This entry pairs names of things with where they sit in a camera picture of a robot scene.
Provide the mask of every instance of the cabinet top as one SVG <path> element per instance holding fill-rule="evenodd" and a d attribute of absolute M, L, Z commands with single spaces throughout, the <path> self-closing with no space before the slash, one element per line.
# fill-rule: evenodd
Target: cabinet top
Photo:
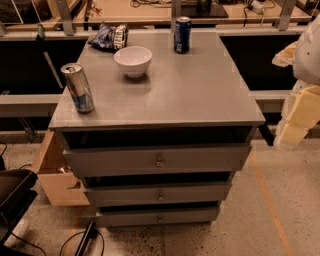
<path fill-rule="evenodd" d="M 107 129 L 141 126 L 252 125 L 264 117 L 219 36 L 192 31 L 190 51 L 177 54 L 173 33 L 129 33 L 127 46 L 151 50 L 151 65 L 141 79 L 120 72 L 114 53 L 86 45 L 83 67 L 95 109 L 79 114 L 67 88 L 50 129 Z"/>

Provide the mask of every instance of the floor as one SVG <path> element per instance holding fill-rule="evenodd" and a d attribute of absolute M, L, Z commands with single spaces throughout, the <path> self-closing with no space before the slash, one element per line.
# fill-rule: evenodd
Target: floor
<path fill-rule="evenodd" d="M 1 133 L 8 143 L 3 158 L 7 169 L 33 161 L 43 133 L 33 143 L 23 132 Z M 320 139 L 305 139 L 298 147 L 282 151 L 255 139 L 252 152 L 222 203 L 211 225 L 192 224 L 121 228 L 101 227 L 105 256 L 204 256 L 204 255 L 320 255 Z M 59 255 L 64 242 L 85 229 L 77 216 L 94 214 L 91 207 L 52 207 L 41 186 L 25 215 L 24 238 L 43 248 L 46 255 Z M 82 235 L 64 247 L 61 255 L 74 255 Z M 40 250 L 15 243 L 14 248 L 31 255 Z M 102 239 L 90 241 L 85 255 L 101 255 Z"/>

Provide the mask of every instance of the blue soda can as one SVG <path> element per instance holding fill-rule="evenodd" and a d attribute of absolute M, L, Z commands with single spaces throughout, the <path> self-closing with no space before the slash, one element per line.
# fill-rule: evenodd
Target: blue soda can
<path fill-rule="evenodd" d="M 174 50 L 177 53 L 186 53 L 190 49 L 191 19 L 179 17 L 174 30 Z"/>
<path fill-rule="evenodd" d="M 93 98 L 83 68 L 77 63 L 69 63 L 61 68 L 71 98 L 79 113 L 89 113 L 94 109 Z"/>

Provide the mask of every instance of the chair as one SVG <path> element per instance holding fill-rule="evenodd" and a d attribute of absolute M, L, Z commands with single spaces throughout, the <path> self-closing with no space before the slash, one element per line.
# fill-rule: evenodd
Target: chair
<path fill-rule="evenodd" d="M 0 255 L 27 255 L 4 243 L 36 198 L 38 193 L 31 190 L 36 180 L 37 175 L 27 169 L 0 172 Z"/>

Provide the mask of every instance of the wooden drawer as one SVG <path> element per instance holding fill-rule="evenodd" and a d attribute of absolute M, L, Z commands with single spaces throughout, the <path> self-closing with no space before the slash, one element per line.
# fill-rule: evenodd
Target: wooden drawer
<path fill-rule="evenodd" d="M 126 212 L 100 212 L 95 221 L 103 227 L 121 227 L 136 225 L 163 225 L 171 223 L 201 223 L 211 222 L 219 214 L 219 206 L 206 206 L 176 209 L 157 209 Z"/>
<path fill-rule="evenodd" d="M 231 184 L 105 187 L 85 189 L 85 194 L 91 205 L 101 207 L 221 201 L 227 197 L 230 188 Z"/>
<path fill-rule="evenodd" d="M 77 177 L 240 170 L 250 148 L 216 145 L 201 147 L 139 147 L 65 150 Z"/>
<path fill-rule="evenodd" d="M 82 184 L 67 168 L 63 147 L 54 132 L 47 131 L 31 169 L 37 173 L 40 184 L 52 206 L 89 205 Z"/>

